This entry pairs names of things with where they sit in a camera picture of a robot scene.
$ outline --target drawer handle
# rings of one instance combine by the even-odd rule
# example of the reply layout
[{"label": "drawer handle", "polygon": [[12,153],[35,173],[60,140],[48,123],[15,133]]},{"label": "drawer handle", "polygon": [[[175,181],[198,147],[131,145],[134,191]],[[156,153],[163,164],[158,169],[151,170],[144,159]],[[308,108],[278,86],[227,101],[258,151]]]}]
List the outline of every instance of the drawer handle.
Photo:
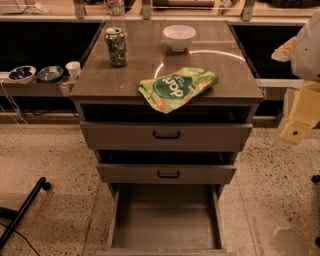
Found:
[{"label": "drawer handle", "polygon": [[167,173],[167,174],[161,174],[160,171],[158,171],[158,177],[162,179],[177,179],[180,177],[180,171],[177,171],[177,173]]},{"label": "drawer handle", "polygon": [[174,140],[174,139],[179,139],[180,138],[180,131],[177,131],[176,134],[173,134],[172,136],[162,136],[158,134],[156,131],[153,131],[153,137],[156,139],[163,139],[163,140]]}]

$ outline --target green snack bag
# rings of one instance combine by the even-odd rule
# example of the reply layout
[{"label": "green snack bag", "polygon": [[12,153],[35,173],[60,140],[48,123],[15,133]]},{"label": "green snack bag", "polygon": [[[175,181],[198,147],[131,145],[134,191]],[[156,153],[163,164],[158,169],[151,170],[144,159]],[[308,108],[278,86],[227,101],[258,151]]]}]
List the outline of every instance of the green snack bag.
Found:
[{"label": "green snack bag", "polygon": [[155,110],[167,114],[217,82],[218,76],[210,71],[186,67],[171,75],[142,80],[139,91]]}]

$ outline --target gray cabinet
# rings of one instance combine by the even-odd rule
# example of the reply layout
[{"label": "gray cabinet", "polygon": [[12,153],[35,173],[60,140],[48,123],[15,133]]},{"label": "gray cabinet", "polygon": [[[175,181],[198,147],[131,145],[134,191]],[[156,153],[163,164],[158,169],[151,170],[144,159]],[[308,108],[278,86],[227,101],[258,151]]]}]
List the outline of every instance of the gray cabinet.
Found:
[{"label": "gray cabinet", "polygon": [[[183,53],[161,33],[177,23],[197,31]],[[102,33],[71,92],[115,200],[108,249],[98,255],[232,255],[218,198],[262,93],[225,22],[130,20],[127,28],[128,64],[111,66]],[[217,73],[219,83],[167,115],[153,110],[139,82],[186,66]]]}]

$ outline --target green can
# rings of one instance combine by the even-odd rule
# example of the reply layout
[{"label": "green can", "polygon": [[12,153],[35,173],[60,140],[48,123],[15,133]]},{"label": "green can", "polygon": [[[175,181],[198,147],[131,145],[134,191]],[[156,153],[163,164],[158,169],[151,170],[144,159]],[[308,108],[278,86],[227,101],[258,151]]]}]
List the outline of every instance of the green can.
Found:
[{"label": "green can", "polygon": [[109,48],[110,62],[113,66],[121,67],[127,64],[126,38],[121,28],[106,29],[106,43]]}]

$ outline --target terrazzo floor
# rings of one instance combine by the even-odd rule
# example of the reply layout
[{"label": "terrazzo floor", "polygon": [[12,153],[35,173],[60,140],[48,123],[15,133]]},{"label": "terrazzo floor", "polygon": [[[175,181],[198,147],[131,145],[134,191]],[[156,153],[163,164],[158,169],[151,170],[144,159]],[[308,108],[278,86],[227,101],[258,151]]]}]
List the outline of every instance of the terrazzo floor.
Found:
[{"label": "terrazzo floor", "polygon": [[[320,174],[320,130],[294,147],[275,138],[276,129],[253,129],[237,158],[219,200],[225,247],[239,256],[320,255],[320,185],[310,180]],[[16,229],[38,255],[106,250],[113,199],[95,164],[78,125],[0,124],[0,206],[18,209],[42,176],[52,185]],[[14,233],[0,255],[37,254]]]}]

